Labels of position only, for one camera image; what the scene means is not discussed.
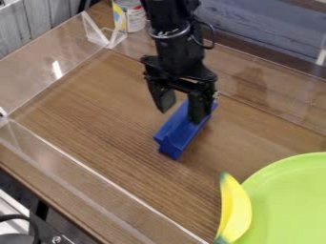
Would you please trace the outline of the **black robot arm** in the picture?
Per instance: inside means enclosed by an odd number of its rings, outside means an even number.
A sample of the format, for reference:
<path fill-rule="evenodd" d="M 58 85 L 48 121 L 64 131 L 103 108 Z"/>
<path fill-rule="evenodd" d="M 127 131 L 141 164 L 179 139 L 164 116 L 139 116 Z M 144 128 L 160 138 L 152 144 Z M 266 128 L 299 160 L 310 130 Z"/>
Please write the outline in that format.
<path fill-rule="evenodd" d="M 203 28 L 195 14 L 200 0 L 140 0 L 149 20 L 156 55 L 144 55 L 149 94 L 156 109 L 165 112 L 176 102 L 175 91 L 187 94 L 187 119 L 199 124 L 211 113 L 217 75 L 204 65 Z"/>

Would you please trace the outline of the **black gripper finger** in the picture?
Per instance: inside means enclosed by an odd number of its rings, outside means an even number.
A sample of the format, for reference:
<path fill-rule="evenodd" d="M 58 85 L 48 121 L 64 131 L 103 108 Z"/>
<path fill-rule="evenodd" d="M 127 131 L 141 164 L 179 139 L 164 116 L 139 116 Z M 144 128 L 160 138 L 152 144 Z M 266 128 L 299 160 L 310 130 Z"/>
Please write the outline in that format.
<path fill-rule="evenodd" d="M 193 124 L 200 124 L 204 118 L 211 113 L 211 107 L 213 102 L 212 91 L 191 91 L 188 97 L 188 120 Z"/>
<path fill-rule="evenodd" d="M 165 113 L 176 103 L 175 90 L 161 80 L 148 77 L 147 83 L 155 107 L 161 113 Z"/>

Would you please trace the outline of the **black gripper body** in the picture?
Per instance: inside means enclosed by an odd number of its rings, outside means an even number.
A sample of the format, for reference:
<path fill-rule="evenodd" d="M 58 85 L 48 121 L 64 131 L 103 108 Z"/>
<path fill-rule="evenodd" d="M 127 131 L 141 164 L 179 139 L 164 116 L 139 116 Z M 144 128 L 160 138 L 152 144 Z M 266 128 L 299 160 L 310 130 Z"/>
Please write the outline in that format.
<path fill-rule="evenodd" d="M 200 32 L 171 34 L 152 33 L 156 55 L 144 55 L 144 76 L 151 94 L 179 91 L 193 94 L 213 94 L 217 79 L 204 65 L 204 51 L 215 44 L 204 44 Z"/>

